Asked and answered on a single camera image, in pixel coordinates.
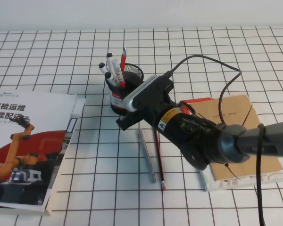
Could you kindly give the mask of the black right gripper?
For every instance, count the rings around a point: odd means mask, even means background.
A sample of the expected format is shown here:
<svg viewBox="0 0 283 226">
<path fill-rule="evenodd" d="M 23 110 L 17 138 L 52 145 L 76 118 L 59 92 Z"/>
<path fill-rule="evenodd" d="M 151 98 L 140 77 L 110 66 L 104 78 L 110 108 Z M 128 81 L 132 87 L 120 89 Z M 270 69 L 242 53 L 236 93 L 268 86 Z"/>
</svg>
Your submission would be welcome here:
<svg viewBox="0 0 283 226">
<path fill-rule="evenodd" d="M 166 95 L 147 95 L 137 98 L 136 112 L 117 119 L 118 127 L 125 131 L 145 120 L 180 149 L 186 161 L 198 170 L 210 163 L 205 147 L 208 135 L 216 123 L 179 110 L 178 104 Z"/>
</svg>

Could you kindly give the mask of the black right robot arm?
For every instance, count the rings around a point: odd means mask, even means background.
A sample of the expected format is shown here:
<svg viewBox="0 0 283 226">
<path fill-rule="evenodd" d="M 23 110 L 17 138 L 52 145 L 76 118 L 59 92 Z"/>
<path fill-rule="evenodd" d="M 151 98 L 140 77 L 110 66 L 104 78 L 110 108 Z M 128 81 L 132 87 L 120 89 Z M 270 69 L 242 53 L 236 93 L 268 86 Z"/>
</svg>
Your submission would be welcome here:
<svg viewBox="0 0 283 226">
<path fill-rule="evenodd" d="M 210 163 L 243 163 L 250 156 L 283 157 L 283 122 L 255 129 L 216 124 L 184 102 L 154 98 L 138 103 L 134 112 L 117 120 L 120 129 L 146 121 L 179 148 L 186 161 L 204 170 Z"/>
</svg>

